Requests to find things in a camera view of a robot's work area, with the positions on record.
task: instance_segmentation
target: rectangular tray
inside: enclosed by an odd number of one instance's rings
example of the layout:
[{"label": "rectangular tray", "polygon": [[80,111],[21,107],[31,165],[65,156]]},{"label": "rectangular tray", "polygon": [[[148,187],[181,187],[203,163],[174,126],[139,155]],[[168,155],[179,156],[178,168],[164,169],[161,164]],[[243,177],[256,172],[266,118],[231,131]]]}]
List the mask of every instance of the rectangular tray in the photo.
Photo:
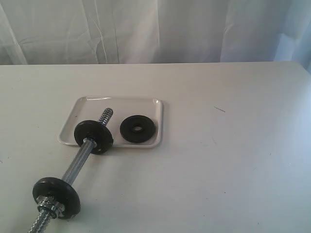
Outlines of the rectangular tray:
[{"label": "rectangular tray", "polygon": [[[65,145],[77,145],[73,132],[75,126],[83,120],[98,120],[105,108],[112,108],[114,114],[107,124],[114,139],[113,147],[152,148],[161,141],[163,103],[158,99],[93,97],[79,98],[64,124],[58,141]],[[155,124],[155,134],[148,141],[135,144],[126,141],[120,134],[120,125],[124,119],[132,115],[144,115]]]}]

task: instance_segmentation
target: curtain fold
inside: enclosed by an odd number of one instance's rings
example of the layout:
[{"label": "curtain fold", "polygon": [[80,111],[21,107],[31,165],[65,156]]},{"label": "curtain fold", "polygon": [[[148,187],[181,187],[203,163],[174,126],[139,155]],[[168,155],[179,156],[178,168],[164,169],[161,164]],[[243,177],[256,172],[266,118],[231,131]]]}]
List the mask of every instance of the curtain fold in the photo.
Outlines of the curtain fold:
[{"label": "curtain fold", "polygon": [[0,64],[298,61],[310,0],[0,0]]}]

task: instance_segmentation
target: white table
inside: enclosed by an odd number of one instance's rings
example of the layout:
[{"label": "white table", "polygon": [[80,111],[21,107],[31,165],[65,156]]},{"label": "white table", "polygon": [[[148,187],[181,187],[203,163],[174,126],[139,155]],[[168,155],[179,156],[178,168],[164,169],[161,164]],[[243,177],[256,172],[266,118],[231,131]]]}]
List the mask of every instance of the white table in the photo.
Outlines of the white table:
[{"label": "white table", "polygon": [[47,233],[311,231],[311,79],[297,63],[1,66],[0,77],[2,233],[27,232],[34,183],[71,163],[77,148],[57,135],[85,95],[163,100],[163,141],[91,155],[73,184],[80,214]]}]

